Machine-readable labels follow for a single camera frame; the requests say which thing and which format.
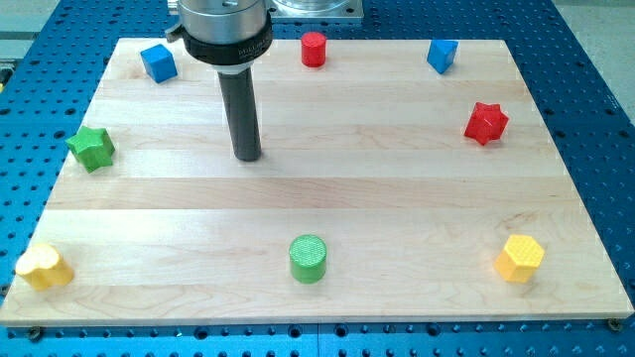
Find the red block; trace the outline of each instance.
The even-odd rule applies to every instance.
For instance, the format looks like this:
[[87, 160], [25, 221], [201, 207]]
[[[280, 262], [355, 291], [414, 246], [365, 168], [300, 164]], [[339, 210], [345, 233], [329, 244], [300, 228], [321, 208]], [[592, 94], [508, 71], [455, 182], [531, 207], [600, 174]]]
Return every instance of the red block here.
[[321, 33], [306, 33], [301, 38], [302, 63], [319, 67], [326, 61], [326, 36]]
[[500, 139], [508, 121], [509, 118], [500, 111], [500, 104], [476, 102], [464, 135], [485, 145], [490, 140]]

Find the red star block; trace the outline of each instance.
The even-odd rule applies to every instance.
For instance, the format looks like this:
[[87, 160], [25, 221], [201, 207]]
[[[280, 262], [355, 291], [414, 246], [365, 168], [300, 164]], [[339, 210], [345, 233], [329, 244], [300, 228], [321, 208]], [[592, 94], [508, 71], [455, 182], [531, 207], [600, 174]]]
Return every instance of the red star block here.
[[500, 111], [500, 104], [476, 102], [464, 135], [485, 145], [490, 140], [500, 139], [508, 121], [509, 118]]

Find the green cylinder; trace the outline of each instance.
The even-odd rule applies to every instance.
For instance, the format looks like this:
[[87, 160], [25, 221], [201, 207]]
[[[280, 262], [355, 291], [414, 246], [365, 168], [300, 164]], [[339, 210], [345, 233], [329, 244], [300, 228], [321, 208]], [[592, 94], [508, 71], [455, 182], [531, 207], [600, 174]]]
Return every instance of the green cylinder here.
[[326, 273], [326, 245], [313, 234], [296, 238], [289, 248], [291, 275], [303, 284], [317, 282]]

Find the red cylinder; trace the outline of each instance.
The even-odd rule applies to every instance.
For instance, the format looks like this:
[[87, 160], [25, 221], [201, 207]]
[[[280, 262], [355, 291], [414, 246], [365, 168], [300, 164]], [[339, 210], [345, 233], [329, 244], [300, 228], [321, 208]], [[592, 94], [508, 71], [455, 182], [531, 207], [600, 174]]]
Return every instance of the red cylinder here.
[[311, 32], [302, 36], [302, 63], [319, 67], [326, 61], [326, 36]]

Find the blue pegboard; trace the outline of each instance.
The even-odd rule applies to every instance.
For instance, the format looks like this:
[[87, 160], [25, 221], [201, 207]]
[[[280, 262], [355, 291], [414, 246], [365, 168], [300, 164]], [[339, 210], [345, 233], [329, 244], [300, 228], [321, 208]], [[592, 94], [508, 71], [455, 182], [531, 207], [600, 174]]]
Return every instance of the blue pegboard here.
[[[548, 0], [366, 0], [361, 25], [274, 25], [277, 38], [501, 39], [543, 114], [617, 269], [635, 297], [635, 128]], [[161, 37], [165, 0], [62, 0], [0, 95], [0, 285], [33, 234], [120, 37]], [[0, 328], [0, 356], [632, 356], [626, 321]], [[37, 334], [31, 331], [33, 338]]]

